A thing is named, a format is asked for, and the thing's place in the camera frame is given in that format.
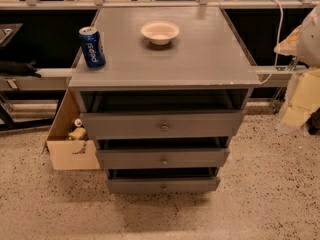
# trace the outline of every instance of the soda can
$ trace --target soda can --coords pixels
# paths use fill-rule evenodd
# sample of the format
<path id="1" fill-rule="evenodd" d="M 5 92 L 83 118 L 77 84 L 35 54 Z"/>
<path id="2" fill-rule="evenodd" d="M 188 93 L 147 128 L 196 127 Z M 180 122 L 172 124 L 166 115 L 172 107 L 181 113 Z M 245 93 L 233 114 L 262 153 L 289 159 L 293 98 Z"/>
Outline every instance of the soda can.
<path id="1" fill-rule="evenodd" d="M 101 68 L 106 64 L 101 45 L 100 33 L 95 27 L 79 30 L 81 49 L 89 68 Z"/>

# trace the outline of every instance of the box flap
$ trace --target box flap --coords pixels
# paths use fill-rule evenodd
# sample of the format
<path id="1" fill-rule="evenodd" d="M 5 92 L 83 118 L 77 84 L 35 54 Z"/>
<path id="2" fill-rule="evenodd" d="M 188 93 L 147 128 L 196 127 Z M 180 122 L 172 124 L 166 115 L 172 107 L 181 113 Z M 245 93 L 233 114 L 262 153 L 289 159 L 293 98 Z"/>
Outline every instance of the box flap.
<path id="1" fill-rule="evenodd" d="M 67 89 L 46 140 L 64 140 L 72 131 L 73 122 L 79 117 L 79 109 L 72 93 Z"/>
<path id="2" fill-rule="evenodd" d="M 92 140 L 47 141 L 55 170 L 98 170 L 99 162 Z"/>

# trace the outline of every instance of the speckled floor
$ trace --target speckled floor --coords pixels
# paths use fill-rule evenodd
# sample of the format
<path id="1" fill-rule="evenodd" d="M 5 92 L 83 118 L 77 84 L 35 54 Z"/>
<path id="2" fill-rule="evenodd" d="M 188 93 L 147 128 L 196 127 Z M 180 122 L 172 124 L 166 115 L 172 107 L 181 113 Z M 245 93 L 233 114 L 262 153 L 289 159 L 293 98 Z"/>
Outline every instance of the speckled floor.
<path id="1" fill-rule="evenodd" d="M 320 139 L 248 109 L 216 192 L 114 195 L 102 171 L 53 171 L 47 129 L 0 135 L 0 239 L 320 239 Z"/>

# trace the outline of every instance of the open drawer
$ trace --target open drawer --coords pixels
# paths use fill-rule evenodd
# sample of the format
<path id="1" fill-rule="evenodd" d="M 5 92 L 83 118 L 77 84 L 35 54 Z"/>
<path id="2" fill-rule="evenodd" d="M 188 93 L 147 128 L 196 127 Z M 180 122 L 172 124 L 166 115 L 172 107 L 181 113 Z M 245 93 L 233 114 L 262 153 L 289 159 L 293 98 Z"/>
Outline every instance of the open drawer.
<path id="1" fill-rule="evenodd" d="M 222 167 L 230 153 L 227 137 L 99 141 L 103 169 Z"/>
<path id="2" fill-rule="evenodd" d="M 243 109 L 248 89 L 80 91 L 82 112 L 221 111 Z"/>
<path id="3" fill-rule="evenodd" d="M 234 136 L 242 122 L 243 111 L 82 113 L 81 119 L 90 139 L 142 139 Z"/>
<path id="4" fill-rule="evenodd" d="M 217 168 L 109 170 L 110 193 L 161 193 L 215 191 Z"/>

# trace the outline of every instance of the small bowl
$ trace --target small bowl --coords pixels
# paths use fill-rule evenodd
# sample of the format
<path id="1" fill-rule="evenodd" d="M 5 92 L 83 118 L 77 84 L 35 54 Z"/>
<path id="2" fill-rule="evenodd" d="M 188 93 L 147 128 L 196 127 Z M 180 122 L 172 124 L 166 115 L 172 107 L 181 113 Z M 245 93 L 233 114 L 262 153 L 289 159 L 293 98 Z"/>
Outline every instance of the small bowl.
<path id="1" fill-rule="evenodd" d="M 144 37 L 156 45 L 165 45 L 179 34 L 179 27 L 167 21 L 153 21 L 141 28 Z"/>

